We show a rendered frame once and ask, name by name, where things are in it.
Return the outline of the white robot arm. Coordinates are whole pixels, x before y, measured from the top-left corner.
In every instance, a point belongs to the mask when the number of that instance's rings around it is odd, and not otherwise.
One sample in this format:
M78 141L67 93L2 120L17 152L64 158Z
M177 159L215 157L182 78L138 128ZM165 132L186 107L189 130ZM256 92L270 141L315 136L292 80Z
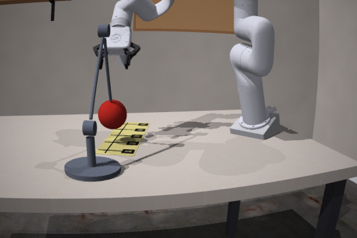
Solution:
M151 21L166 13L175 0L121 0L116 3L110 26L122 23L131 27L133 12L143 21ZM258 16L258 0L234 0L234 32L245 41L230 52L235 73L245 129L260 129L270 122L276 107L265 106L262 77L268 75L274 61L274 28L271 22Z

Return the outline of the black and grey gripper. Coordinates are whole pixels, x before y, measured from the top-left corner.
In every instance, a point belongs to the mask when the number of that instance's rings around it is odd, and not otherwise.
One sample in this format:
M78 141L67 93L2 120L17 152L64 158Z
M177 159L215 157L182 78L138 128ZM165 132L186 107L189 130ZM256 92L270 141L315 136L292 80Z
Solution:
M118 25L119 24L119 25ZM106 38L106 37L105 37ZM128 69L132 57L134 57L140 50L140 46L132 43L132 31L131 28L122 24L116 23L110 26L110 37L107 39L107 53L108 55L126 55L125 57L125 69ZM93 51L98 57L99 45L93 47ZM131 48L134 48L131 51ZM99 69L102 69L104 58L104 45L102 50L101 62Z

